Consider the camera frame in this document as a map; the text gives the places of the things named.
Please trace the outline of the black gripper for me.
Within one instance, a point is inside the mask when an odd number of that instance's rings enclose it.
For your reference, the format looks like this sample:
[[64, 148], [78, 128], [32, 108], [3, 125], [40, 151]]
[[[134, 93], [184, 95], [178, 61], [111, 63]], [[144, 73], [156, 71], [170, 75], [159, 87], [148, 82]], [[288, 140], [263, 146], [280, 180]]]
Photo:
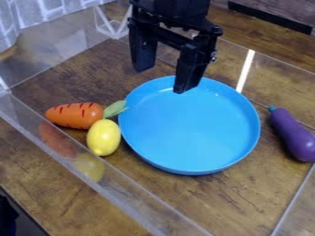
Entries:
[[210, 63], [216, 60], [222, 28], [208, 19], [211, 0], [130, 0], [130, 48], [134, 69], [155, 66], [158, 43], [180, 51], [174, 92], [195, 88]]

